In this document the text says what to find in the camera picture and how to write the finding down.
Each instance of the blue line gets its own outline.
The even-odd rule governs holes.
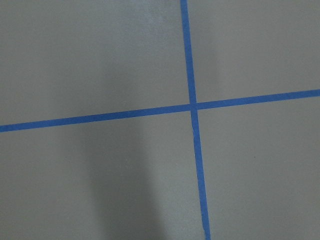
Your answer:
[[[234,98],[234,99],[219,100],[219,101],[200,102],[197,104],[197,109],[198,110],[214,109],[214,108],[223,108],[223,107],[229,107],[229,106],[267,103],[267,102],[284,101],[284,100],[292,100],[292,99],[304,99],[304,98],[311,98],[311,97],[320,97],[320,89],[278,93],[278,94],[262,95],[262,96],[250,96],[250,97]]]
[[[205,239],[210,240],[211,234],[210,234],[209,214],[208,214],[208,206],[207,206],[204,166],[203,166],[202,150],[201,150],[201,138],[200,138],[200,130],[199,130],[198,110],[197,110],[196,84],[195,84],[194,66],[193,66],[193,58],[192,58],[192,47],[191,47],[187,0],[180,0],[180,7],[181,7],[184,54],[185,54],[186,73],[187,73],[187,80],[188,80],[191,124],[192,124],[192,130],[193,130],[195,167],[196,167],[196,175],[198,180],[202,227],[204,230]]]
[[[0,133],[27,130],[27,129],[38,129],[38,128],[62,126],[62,125],[71,125],[71,124],[91,123],[91,122],[99,122],[99,121],[115,120],[115,119],[127,119],[127,118],[135,118],[135,117],[142,117],[142,116],[159,115],[159,114],[179,113],[179,112],[186,112],[189,110],[190,110],[190,105],[184,104],[184,105],[163,106],[163,107],[147,108],[147,109],[132,110],[132,111],[121,111],[121,112],[112,112],[112,113],[87,115],[87,116],[76,116],[76,117],[68,117],[68,118],[60,118],[60,119],[52,119],[52,120],[24,122],[24,123],[17,123],[17,124],[0,125]]]

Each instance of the blue tape strip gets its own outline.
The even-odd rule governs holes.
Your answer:
[[[203,166],[202,150],[201,150],[201,139],[200,139],[200,130],[199,130],[198,110],[197,110],[196,84],[195,84],[194,65],[193,65],[193,58],[192,58],[192,47],[191,47],[187,0],[181,0],[180,7],[181,7],[184,54],[185,54],[186,73],[187,73],[187,80],[188,80],[191,124],[192,124],[192,130],[193,130],[195,167],[196,167],[196,175],[197,175],[198,189],[199,189],[202,227],[204,230],[205,239],[210,240],[211,234],[210,234],[209,214],[208,214],[208,206],[207,206],[204,166]]]
[[[189,110],[190,110],[190,105],[184,104],[184,105],[163,106],[163,107],[156,107],[156,108],[112,112],[112,113],[104,113],[104,114],[96,114],[96,115],[88,115],[88,116],[76,116],[76,117],[68,117],[68,118],[60,118],[60,119],[52,119],[52,120],[24,122],[24,123],[10,124],[10,125],[1,125],[0,133],[26,130],[26,129],[38,129],[38,128],[46,128],[46,127],[54,127],[54,126],[62,126],[62,125],[71,125],[71,124],[99,122],[99,121],[115,120],[115,119],[127,119],[127,118],[134,118],[134,117],[159,115],[159,114],[179,113],[179,112],[186,112]]]
[[[239,106],[247,104],[257,104],[257,103],[267,103],[275,101],[284,101],[292,99],[304,99],[311,97],[320,97],[320,89],[308,90],[308,91],[295,91],[271,95],[262,95],[262,96],[250,96],[242,98],[234,98],[228,100],[219,100],[219,101],[208,101],[200,102],[197,104],[197,109],[214,109],[214,108],[223,108],[229,106]]]

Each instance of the gray tile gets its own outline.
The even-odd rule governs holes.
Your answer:
[[[319,239],[319,104],[199,112],[212,239]]]
[[[320,1],[189,0],[200,102],[320,88]]]
[[[188,103],[179,1],[1,1],[0,125]]]
[[[188,112],[0,134],[0,239],[203,239]]]

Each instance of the floor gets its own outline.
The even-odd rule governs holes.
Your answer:
[[[318,240],[320,2],[0,2],[0,239]]]

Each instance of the gray surface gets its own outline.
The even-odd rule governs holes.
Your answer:
[[[320,88],[320,1],[188,2],[199,102]]]
[[[213,240],[318,240],[320,99],[201,110]]]
[[[178,0],[0,1],[0,125],[188,103],[181,26]]]
[[[189,113],[0,135],[0,239],[203,239]]]

